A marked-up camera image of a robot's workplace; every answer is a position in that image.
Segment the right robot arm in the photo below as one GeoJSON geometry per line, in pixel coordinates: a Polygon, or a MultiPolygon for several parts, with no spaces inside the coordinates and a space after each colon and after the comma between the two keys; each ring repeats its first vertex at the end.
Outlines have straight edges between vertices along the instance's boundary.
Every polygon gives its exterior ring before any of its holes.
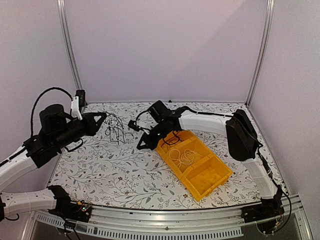
{"type": "Polygon", "coordinates": [[[248,170],[262,203],[258,213],[269,218],[278,210],[283,196],[273,171],[263,156],[264,144],[245,110],[238,108],[231,113],[215,113],[192,109],[188,105],[171,108],[158,100],[130,120],[128,126],[142,131],[138,149],[156,148],[160,140],[170,133],[191,131],[210,149],[224,145],[224,152],[248,170]]]}

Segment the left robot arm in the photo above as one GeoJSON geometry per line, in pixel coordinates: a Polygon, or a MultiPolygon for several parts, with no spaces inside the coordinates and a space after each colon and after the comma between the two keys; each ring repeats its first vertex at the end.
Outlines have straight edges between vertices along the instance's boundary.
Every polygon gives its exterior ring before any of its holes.
{"type": "MultiPolygon", "coordinates": [[[[96,135],[107,115],[104,112],[89,112],[72,117],[61,104],[53,104],[39,113],[41,130],[27,139],[17,151],[0,163],[0,188],[4,190],[23,175],[41,168],[61,154],[71,143],[84,136],[96,135]]],[[[63,220],[87,223],[91,205],[77,203],[60,185],[51,185],[43,190],[23,193],[0,193],[0,219],[24,212],[48,210],[63,220]]]]}

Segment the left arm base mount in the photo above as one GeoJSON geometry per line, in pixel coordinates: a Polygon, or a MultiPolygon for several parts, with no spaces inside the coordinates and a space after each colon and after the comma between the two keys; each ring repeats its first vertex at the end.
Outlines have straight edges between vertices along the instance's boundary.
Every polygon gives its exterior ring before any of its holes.
{"type": "Polygon", "coordinates": [[[51,185],[48,190],[53,193],[53,198],[56,200],[55,208],[48,210],[50,214],[63,220],[89,222],[93,206],[91,202],[85,202],[84,200],[72,201],[69,194],[60,185],[51,185]]]}

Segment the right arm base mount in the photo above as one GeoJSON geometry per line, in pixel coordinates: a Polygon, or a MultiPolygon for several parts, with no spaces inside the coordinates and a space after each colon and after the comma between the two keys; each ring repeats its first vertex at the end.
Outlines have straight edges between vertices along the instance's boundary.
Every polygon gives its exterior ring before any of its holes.
{"type": "Polygon", "coordinates": [[[285,213],[281,201],[282,194],[283,193],[278,190],[273,198],[261,198],[261,203],[257,205],[244,206],[241,209],[241,217],[244,219],[244,222],[251,223],[264,220],[264,222],[257,225],[258,230],[265,235],[275,233],[280,222],[275,218],[270,221],[266,221],[266,219],[277,216],[282,217],[285,213]]]}

